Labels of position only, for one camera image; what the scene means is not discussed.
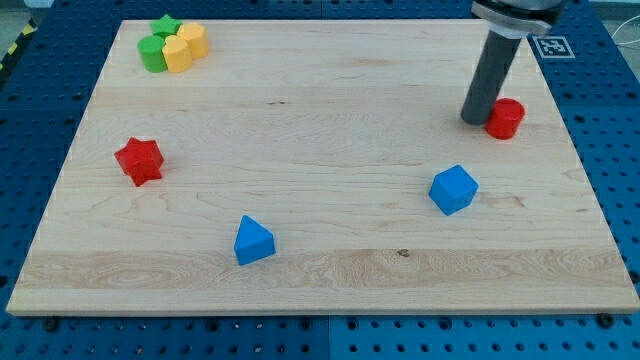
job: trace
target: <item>yellow cylinder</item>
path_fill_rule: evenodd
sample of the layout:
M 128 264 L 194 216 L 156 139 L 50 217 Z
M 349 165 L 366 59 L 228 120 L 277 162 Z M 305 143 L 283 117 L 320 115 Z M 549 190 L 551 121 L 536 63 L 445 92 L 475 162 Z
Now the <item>yellow cylinder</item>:
M 165 39 L 162 55 L 167 63 L 167 69 L 172 73 L 185 71 L 193 64 L 187 42 L 175 35 L 169 35 Z
M 207 30 L 198 23 L 189 23 L 180 26 L 179 37 L 183 38 L 189 45 L 191 57 L 199 59 L 209 53 L 209 41 L 207 40 Z

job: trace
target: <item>toy block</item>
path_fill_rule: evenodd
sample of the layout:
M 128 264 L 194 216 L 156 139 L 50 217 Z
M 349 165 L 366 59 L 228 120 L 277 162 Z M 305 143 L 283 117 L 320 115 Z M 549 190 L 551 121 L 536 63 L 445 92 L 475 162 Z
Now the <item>toy block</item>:
M 181 20 L 176 20 L 165 14 L 160 19 L 151 22 L 151 32 L 153 32 L 153 35 L 165 39 L 169 35 L 175 35 L 181 25 Z
M 187 42 L 175 35 L 169 35 L 165 39 L 165 45 L 162 48 L 164 61 L 167 63 L 169 72 L 178 73 L 187 70 L 193 65 L 191 52 Z
M 114 153 L 125 175 L 129 175 L 136 186 L 148 180 L 162 179 L 160 166 L 164 158 L 155 140 L 140 141 L 134 137 L 127 145 Z
M 144 68 L 152 73 L 167 70 L 167 63 L 162 55 L 164 39 L 159 36 L 146 36 L 138 41 L 138 53 L 144 64 Z
M 204 26 L 195 22 L 182 25 L 177 35 L 183 38 L 187 42 L 187 45 L 189 45 L 192 58 L 199 59 L 207 56 L 209 53 L 207 30 Z
M 429 196 L 449 216 L 471 204 L 478 183 L 462 166 L 456 165 L 436 175 Z
M 500 99 L 493 105 L 493 111 L 484 128 L 496 139 L 511 139 L 518 131 L 524 113 L 524 106 L 518 101 L 509 98 Z
M 246 265 L 276 253 L 273 234 L 248 217 L 242 216 L 233 245 L 239 265 Z

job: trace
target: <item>blue cube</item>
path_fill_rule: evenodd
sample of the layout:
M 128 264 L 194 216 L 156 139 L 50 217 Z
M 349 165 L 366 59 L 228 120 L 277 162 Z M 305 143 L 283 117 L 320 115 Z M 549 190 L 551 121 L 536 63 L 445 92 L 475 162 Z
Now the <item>blue cube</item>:
M 462 166 L 456 165 L 436 175 L 429 196 L 442 212 L 449 216 L 471 204 L 478 183 Z
M 238 258 L 238 264 L 245 265 L 276 253 L 273 234 L 244 215 L 240 221 L 240 229 L 236 236 L 233 251 Z

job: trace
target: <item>green block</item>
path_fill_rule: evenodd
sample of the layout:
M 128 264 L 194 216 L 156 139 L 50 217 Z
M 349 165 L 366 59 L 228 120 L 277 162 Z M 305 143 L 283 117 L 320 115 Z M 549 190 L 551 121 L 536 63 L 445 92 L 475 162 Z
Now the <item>green block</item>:
M 164 39 L 169 35 L 177 34 L 181 25 L 181 20 L 176 20 L 169 15 L 164 15 L 160 19 L 151 22 L 151 31 L 153 35 L 160 36 Z
M 164 39 L 159 36 L 146 36 L 138 41 L 138 52 L 144 68 L 157 73 L 167 70 L 167 63 L 162 55 Z

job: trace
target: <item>wooden board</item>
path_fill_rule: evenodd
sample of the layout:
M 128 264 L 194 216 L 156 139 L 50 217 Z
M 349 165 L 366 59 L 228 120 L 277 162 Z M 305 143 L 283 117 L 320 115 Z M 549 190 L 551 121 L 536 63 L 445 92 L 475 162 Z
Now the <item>wooden board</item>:
M 638 297 L 528 44 L 511 141 L 459 111 L 482 21 L 206 21 L 213 51 L 151 74 L 122 24 L 8 310 L 14 315 L 623 312 Z M 132 186 L 113 152 L 158 141 Z M 480 184 L 444 216 L 433 176 Z M 278 253 L 240 267 L 249 214 Z

